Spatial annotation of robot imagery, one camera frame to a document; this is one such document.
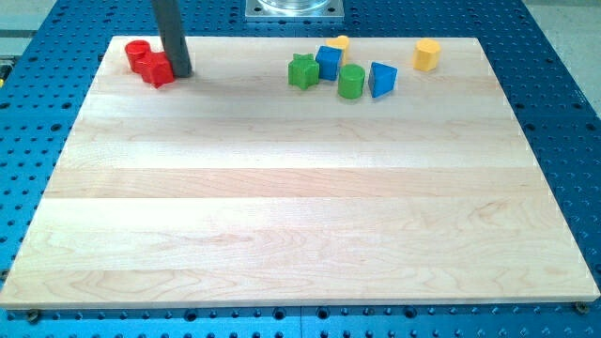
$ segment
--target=yellow pentagon block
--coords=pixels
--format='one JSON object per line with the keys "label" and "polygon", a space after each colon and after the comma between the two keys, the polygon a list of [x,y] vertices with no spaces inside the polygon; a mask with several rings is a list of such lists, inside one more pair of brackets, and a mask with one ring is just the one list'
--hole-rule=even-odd
{"label": "yellow pentagon block", "polygon": [[415,44],[413,67],[422,71],[430,71],[439,63],[440,45],[431,38],[422,38]]}
{"label": "yellow pentagon block", "polygon": [[347,36],[339,36],[338,38],[327,38],[326,45],[328,47],[337,48],[342,50],[342,64],[343,66],[347,63],[347,51],[350,40]]}

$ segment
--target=metal mounting plate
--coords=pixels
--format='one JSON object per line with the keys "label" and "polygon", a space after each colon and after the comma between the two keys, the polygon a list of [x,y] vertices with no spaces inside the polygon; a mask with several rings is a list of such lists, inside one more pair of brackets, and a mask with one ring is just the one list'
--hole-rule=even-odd
{"label": "metal mounting plate", "polygon": [[246,0],[246,22],[323,22],[341,23],[345,18],[343,0],[331,0],[319,8],[308,10],[279,9],[260,0]]}

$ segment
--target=metal cylinder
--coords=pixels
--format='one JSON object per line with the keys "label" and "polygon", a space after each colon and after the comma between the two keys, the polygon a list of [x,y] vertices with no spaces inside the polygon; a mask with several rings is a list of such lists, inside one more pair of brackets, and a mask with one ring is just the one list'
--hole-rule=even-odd
{"label": "metal cylinder", "polygon": [[280,10],[311,10],[325,6],[330,0],[259,0]]}
{"label": "metal cylinder", "polygon": [[177,0],[152,0],[152,8],[157,19],[162,47],[171,62],[176,77],[192,75],[192,64]]}

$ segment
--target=yellow block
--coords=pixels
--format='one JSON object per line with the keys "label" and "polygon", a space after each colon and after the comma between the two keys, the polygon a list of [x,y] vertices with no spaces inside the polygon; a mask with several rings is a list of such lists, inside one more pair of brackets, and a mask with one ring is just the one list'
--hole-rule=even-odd
{"label": "yellow block", "polygon": [[440,45],[431,38],[422,38],[415,44],[413,67],[422,71],[434,69],[439,63]]}
{"label": "yellow block", "polygon": [[332,48],[338,48],[342,50],[342,64],[343,66],[347,63],[347,51],[350,40],[347,36],[339,36],[338,38],[327,38],[326,45]]}

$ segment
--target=green cylinder block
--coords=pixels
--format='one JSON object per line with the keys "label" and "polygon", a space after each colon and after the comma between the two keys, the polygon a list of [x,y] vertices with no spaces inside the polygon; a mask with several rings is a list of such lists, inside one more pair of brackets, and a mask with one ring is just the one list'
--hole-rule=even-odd
{"label": "green cylinder block", "polygon": [[338,95],[346,99],[357,99],[363,94],[365,69],[359,65],[348,64],[340,68],[338,77]]}

